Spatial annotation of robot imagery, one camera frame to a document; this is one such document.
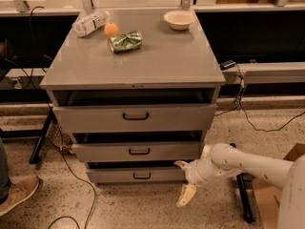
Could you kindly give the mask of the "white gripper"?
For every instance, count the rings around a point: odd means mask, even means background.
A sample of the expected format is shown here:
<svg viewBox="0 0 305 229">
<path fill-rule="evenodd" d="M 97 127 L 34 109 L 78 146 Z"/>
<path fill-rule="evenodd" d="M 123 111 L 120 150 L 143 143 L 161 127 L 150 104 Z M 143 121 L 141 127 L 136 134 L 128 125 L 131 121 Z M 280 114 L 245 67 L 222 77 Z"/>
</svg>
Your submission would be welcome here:
<svg viewBox="0 0 305 229">
<path fill-rule="evenodd" d="M 196 187 L 203 186 L 205 180 L 198 172 L 197 159 L 190 163 L 183 160 L 177 160 L 174 164 L 182 171 L 185 171 L 185 177 L 190 183 L 182 185 L 181 194 L 176 203 L 177 207 L 183 207 L 192 200 L 196 193 Z"/>
</svg>

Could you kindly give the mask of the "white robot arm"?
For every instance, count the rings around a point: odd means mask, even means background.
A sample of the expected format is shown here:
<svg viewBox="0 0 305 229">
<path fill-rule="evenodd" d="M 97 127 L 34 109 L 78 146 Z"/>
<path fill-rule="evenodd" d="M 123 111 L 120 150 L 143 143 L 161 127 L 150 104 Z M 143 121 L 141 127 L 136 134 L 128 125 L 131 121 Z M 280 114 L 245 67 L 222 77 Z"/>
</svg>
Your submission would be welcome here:
<svg viewBox="0 0 305 229">
<path fill-rule="evenodd" d="M 282 191 L 276 229 L 304 229 L 305 155 L 295 161 L 244 153 L 226 143 L 205 145 L 199 159 L 174 163 L 185 173 L 177 206 L 191 201 L 198 187 L 217 177 L 248 173 Z"/>
</svg>

